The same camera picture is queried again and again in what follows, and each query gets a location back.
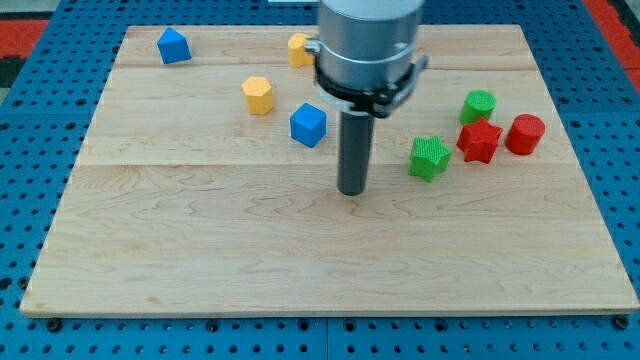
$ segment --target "metal cylinder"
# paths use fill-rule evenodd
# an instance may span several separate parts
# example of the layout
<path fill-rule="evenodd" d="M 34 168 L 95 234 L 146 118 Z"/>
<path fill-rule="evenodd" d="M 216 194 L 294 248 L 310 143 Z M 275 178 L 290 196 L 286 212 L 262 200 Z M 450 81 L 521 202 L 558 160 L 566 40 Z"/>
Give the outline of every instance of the metal cylinder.
<path fill-rule="evenodd" d="M 338 190 L 345 195 L 364 191 L 369 169 L 369 154 L 375 118 L 340 113 L 338 154 Z"/>
<path fill-rule="evenodd" d="M 409 69 L 424 0 L 322 0 L 319 67 L 338 85 L 374 90 Z"/>

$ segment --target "blue pegboard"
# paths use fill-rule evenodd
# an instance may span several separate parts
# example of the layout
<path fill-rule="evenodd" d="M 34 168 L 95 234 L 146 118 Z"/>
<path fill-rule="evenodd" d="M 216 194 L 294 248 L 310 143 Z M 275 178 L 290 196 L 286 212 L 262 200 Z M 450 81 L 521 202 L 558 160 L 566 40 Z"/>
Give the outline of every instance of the blue pegboard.
<path fill-rule="evenodd" d="M 63 0 L 0 109 L 0 358 L 640 358 L 640 317 L 31 320 L 18 306 L 128 25 L 305 25 L 264 0 Z M 520 24 L 640 290 L 640 99 L 577 0 L 427 0 Z"/>

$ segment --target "red cylinder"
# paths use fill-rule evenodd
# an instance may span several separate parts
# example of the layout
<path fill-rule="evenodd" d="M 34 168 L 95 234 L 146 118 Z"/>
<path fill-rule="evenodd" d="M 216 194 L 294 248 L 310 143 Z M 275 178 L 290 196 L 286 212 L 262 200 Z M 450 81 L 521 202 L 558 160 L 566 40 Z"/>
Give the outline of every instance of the red cylinder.
<path fill-rule="evenodd" d="M 504 145 L 514 154 L 533 153 L 545 132 L 545 125 L 539 117 L 532 114 L 518 115 L 513 120 Z"/>

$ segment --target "wood grain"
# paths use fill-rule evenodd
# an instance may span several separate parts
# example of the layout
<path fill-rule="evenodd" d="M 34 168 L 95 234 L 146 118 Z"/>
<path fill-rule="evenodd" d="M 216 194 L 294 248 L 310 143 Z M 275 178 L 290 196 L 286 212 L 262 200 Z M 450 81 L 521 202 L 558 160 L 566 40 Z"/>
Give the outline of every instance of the wood grain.
<path fill-rule="evenodd" d="M 162 65 L 163 27 L 127 32 L 21 303 L 33 317 L 485 316 L 639 307 L 517 26 L 424 26 L 418 89 L 376 123 L 365 194 L 335 188 L 337 114 L 286 41 L 311 27 L 177 27 L 193 59 Z M 267 76 L 275 109 L 247 114 Z M 533 112 L 532 156 L 500 148 L 431 184 L 407 175 L 414 136 L 452 149 L 466 93 L 498 99 L 506 135 Z M 288 117 L 308 101 L 327 136 Z"/>

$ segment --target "black cylindrical rod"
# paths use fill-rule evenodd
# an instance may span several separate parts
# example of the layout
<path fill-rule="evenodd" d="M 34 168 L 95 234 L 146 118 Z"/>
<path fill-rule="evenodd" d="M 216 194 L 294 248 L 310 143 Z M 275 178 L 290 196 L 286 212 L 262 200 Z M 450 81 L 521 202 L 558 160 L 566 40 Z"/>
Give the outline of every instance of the black cylindrical rod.
<path fill-rule="evenodd" d="M 370 115 L 340 113 L 338 190 L 345 195 L 364 191 L 375 118 Z"/>

